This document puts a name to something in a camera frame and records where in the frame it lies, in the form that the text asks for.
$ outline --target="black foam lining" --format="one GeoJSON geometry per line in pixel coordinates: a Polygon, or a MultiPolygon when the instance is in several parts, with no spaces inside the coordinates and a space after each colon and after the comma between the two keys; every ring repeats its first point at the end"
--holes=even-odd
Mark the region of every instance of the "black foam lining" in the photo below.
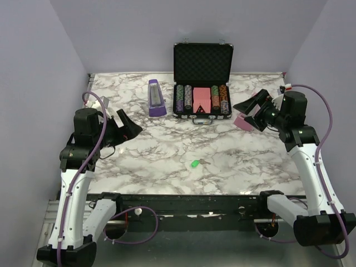
{"type": "Polygon", "coordinates": [[[174,47],[176,82],[229,80],[233,46],[216,43],[178,43],[174,47]]]}

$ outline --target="wall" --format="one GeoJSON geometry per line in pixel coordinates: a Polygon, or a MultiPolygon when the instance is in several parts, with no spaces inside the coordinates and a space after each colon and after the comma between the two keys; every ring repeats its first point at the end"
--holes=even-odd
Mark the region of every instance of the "wall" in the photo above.
{"type": "Polygon", "coordinates": [[[48,0],[0,3],[0,265],[31,266],[87,75],[48,0]]]}
{"type": "MultiPolygon", "coordinates": [[[[355,0],[329,0],[287,73],[289,82],[313,86],[329,101],[334,126],[323,148],[323,160],[347,212],[356,212],[355,11],[355,0]]],[[[307,123],[322,138],[328,127],[326,108],[312,92],[306,94],[307,123]]],[[[356,263],[355,230],[350,237],[356,263]]]]}
{"type": "Polygon", "coordinates": [[[173,44],[235,45],[232,71],[286,71],[326,0],[51,0],[88,72],[172,71],[173,44]]]}

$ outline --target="poker chip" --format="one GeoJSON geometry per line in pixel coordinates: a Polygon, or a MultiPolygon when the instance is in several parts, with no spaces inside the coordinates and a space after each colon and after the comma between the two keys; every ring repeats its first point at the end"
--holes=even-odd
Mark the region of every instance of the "poker chip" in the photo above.
{"type": "Polygon", "coordinates": [[[228,91],[225,85],[219,86],[220,102],[228,100],[228,91]]]}
{"type": "Polygon", "coordinates": [[[178,85],[177,86],[177,95],[176,95],[176,99],[178,100],[182,100],[184,99],[184,87],[183,85],[178,85]]]}
{"type": "Polygon", "coordinates": [[[184,111],[184,101],[177,100],[176,101],[176,113],[183,113],[184,111]]]}
{"type": "Polygon", "coordinates": [[[216,85],[211,88],[211,96],[219,96],[219,88],[216,85]]]}
{"type": "Polygon", "coordinates": [[[192,96],[191,96],[192,90],[190,85],[186,85],[184,87],[184,107],[187,110],[190,110],[192,108],[192,96]]]}
{"type": "Polygon", "coordinates": [[[229,114],[229,103],[225,100],[220,101],[221,105],[221,113],[222,114],[229,114]]]}
{"type": "Polygon", "coordinates": [[[220,108],[219,95],[211,97],[212,108],[218,110],[220,108]]]}

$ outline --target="marble tabletop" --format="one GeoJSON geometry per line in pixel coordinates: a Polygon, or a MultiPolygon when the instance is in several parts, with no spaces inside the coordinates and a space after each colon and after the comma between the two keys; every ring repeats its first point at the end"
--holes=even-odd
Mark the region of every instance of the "marble tabletop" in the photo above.
{"type": "MultiPolygon", "coordinates": [[[[272,96],[283,85],[281,75],[231,75],[232,105],[264,88],[272,96]]],[[[105,73],[95,75],[92,91],[106,96],[108,110],[122,125],[116,110],[122,108],[143,128],[135,139],[96,165],[89,193],[123,194],[242,194],[281,190],[287,195],[304,195],[298,171],[287,155],[278,134],[270,130],[246,132],[229,120],[196,126],[191,120],[172,116],[172,73],[105,73]],[[147,84],[160,83],[167,115],[150,118],[147,84]],[[199,160],[192,168],[190,164],[199,160]]],[[[112,148],[102,150],[102,157],[112,148]]]]}

